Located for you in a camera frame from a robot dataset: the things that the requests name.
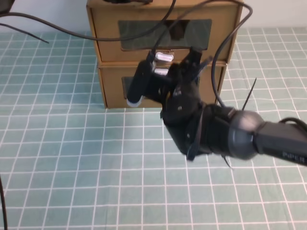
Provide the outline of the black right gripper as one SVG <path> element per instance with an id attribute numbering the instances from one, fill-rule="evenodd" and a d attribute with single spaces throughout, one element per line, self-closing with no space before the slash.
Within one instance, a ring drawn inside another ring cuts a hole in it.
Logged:
<path id="1" fill-rule="evenodd" d="M 165 76 L 146 63 L 143 95 L 162 106 L 160 117 L 179 151 L 188 161 L 206 154 L 201 148 L 205 103 L 197 79 L 204 68 L 202 51 L 191 46 L 182 63 L 172 64 Z"/>

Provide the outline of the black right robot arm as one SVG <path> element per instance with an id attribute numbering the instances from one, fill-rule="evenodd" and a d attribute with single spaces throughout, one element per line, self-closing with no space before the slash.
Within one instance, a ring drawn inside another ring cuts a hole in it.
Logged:
<path id="1" fill-rule="evenodd" d="M 165 76 L 151 76 L 160 84 L 154 96 L 162 105 L 160 117 L 187 160 L 215 153 L 247 161 L 265 154 L 306 165 L 307 126 L 303 121 L 289 117 L 273 123 L 253 111 L 201 100 L 197 78 L 211 61 L 212 57 L 201 61 L 201 53 L 191 48 Z"/>

